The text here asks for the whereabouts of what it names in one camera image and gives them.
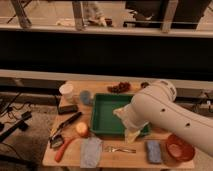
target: chair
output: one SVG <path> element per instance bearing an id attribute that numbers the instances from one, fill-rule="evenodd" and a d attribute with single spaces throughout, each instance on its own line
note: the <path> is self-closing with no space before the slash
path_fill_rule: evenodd
<path id="1" fill-rule="evenodd" d="M 179 0 L 172 28 L 196 29 L 210 3 L 211 0 Z M 130 13 L 136 21 L 124 21 L 123 26 L 160 27 L 167 4 L 168 0 L 127 1 L 125 8 L 133 10 Z"/>

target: wooden table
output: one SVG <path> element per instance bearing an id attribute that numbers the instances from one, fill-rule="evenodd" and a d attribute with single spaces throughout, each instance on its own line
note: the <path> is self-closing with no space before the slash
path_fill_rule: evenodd
<path id="1" fill-rule="evenodd" d="M 78 121 L 85 121 L 90 125 L 90 117 L 92 113 L 92 107 L 83 105 L 79 100 L 79 93 L 82 90 L 89 90 L 93 93 L 109 93 L 107 91 L 107 86 L 117 85 L 118 82 L 100 82 L 100 81 L 69 81 L 69 83 L 74 86 L 74 99 L 78 103 L 79 111 L 83 113 L 83 116 L 78 119 Z M 140 90 L 139 82 L 131 82 L 131 91 L 128 93 L 132 94 Z M 67 105 L 66 100 L 62 97 L 60 101 L 60 106 Z M 57 129 L 58 125 L 69 118 L 71 114 L 57 115 L 53 123 L 52 133 Z M 77 136 L 75 131 L 75 125 L 78 122 L 74 122 L 64 129 L 62 132 L 63 137 L 73 137 Z M 101 168 L 159 168 L 159 169 L 192 169 L 194 168 L 194 162 L 184 162 L 178 163 L 172 159 L 165 150 L 164 140 L 168 137 L 170 133 L 166 130 L 157 128 L 151 125 L 151 133 L 144 138 L 138 138 L 132 144 L 127 144 L 124 142 L 123 138 L 110 138 L 110 137 L 100 137 L 103 140 L 103 149 L 108 145 L 112 146 L 122 146 L 127 148 L 136 149 L 137 153 L 129 154 L 122 152 L 102 152 L 101 159 L 97 167 Z M 147 153 L 145 149 L 145 142 L 148 139 L 156 139 L 161 142 L 162 147 L 162 157 L 163 164 L 150 164 L 147 161 Z M 48 143 L 46 152 L 43 158 L 43 165 L 45 166 L 80 166 L 80 149 L 81 149 L 82 138 L 77 138 L 73 141 L 64 153 L 62 160 L 57 163 L 54 161 L 54 156 L 56 151 L 50 149 L 50 144 Z"/>

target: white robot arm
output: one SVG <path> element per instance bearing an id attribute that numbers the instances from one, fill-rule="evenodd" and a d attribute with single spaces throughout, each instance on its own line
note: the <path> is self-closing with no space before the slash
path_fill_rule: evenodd
<path id="1" fill-rule="evenodd" d="M 123 124 L 134 132 L 149 121 L 213 157 L 213 120 L 173 103 L 176 94 L 171 82 L 154 82 L 136 93 L 131 103 L 124 107 Z"/>

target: orange bowl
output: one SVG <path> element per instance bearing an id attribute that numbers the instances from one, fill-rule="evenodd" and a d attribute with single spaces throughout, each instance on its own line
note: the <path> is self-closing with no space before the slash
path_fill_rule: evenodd
<path id="1" fill-rule="evenodd" d="M 195 148 L 174 134 L 167 138 L 166 149 L 171 157 L 180 162 L 190 161 L 195 155 Z"/>

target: green tray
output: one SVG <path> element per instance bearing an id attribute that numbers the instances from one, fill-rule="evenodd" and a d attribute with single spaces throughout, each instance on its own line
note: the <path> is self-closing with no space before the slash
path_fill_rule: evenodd
<path id="1" fill-rule="evenodd" d="M 130 103 L 133 95 L 127 94 L 96 94 L 91 117 L 91 131 L 99 135 L 122 135 L 124 126 L 113 114 L 113 110 Z M 141 136 L 149 134 L 149 124 L 141 131 Z"/>

